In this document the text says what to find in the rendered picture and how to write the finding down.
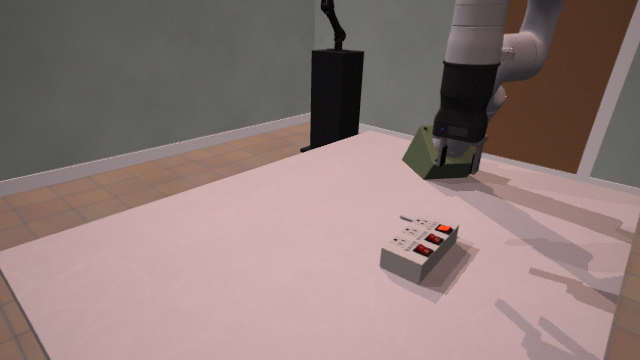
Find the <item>white power strip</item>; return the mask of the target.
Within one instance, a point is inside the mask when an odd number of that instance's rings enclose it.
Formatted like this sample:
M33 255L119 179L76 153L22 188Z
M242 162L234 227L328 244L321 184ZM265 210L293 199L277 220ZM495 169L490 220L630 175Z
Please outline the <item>white power strip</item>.
M419 285L456 243L459 225L426 213L399 217L411 223L381 248L379 267Z

